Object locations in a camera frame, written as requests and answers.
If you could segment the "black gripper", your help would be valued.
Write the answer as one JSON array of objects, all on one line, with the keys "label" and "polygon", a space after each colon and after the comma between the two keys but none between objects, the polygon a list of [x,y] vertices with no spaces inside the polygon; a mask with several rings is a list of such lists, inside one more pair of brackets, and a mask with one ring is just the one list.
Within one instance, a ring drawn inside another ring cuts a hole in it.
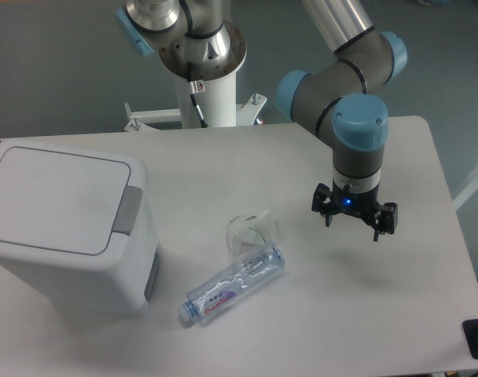
[{"label": "black gripper", "polygon": [[380,185],[366,192],[345,192],[342,188],[333,185],[332,188],[319,183],[314,191],[311,210],[319,213],[325,219],[325,226],[329,228],[333,216],[346,214],[356,218],[372,218],[373,241],[379,236],[393,235],[398,224],[398,204],[394,202],[379,203],[378,192]]}]

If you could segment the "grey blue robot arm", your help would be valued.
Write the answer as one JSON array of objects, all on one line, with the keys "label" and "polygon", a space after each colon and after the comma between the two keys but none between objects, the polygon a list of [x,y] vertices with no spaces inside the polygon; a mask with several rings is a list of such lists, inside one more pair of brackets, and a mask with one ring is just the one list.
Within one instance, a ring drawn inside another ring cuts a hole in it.
[{"label": "grey blue robot arm", "polygon": [[[358,1],[307,1],[305,7],[335,56],[327,69],[289,72],[278,84],[281,113],[333,152],[333,182],[319,184],[311,208],[326,221],[359,218],[376,236],[392,234],[395,203],[380,203],[388,110],[373,91],[406,66],[403,41],[378,32]],[[157,53],[178,85],[185,128],[236,126],[234,79],[247,47],[221,1],[127,1],[116,10],[125,38],[142,56]]]}]

